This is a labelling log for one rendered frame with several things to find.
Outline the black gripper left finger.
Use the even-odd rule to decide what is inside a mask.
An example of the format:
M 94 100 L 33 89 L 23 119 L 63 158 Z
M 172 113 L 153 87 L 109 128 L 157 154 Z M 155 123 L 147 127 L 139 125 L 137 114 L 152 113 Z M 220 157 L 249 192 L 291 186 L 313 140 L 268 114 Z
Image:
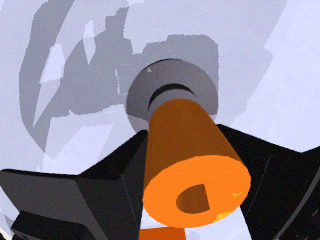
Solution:
M 17 211 L 85 225 L 96 240 L 139 240 L 147 131 L 124 141 L 80 175 L 0 169 Z

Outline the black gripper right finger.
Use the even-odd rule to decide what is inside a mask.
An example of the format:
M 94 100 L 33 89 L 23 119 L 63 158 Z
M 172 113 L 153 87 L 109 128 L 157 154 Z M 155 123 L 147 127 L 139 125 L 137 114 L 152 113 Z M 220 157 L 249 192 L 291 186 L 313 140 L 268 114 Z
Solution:
M 252 240 L 279 240 L 320 179 L 320 145 L 305 152 L 216 124 L 251 176 L 240 204 Z

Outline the orange knob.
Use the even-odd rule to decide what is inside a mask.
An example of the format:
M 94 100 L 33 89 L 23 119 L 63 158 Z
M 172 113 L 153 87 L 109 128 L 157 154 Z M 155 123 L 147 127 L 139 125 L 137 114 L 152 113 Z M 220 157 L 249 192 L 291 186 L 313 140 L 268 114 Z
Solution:
M 165 101 L 149 119 L 143 188 L 156 223 L 196 228 L 243 204 L 251 176 L 227 137 L 199 104 Z

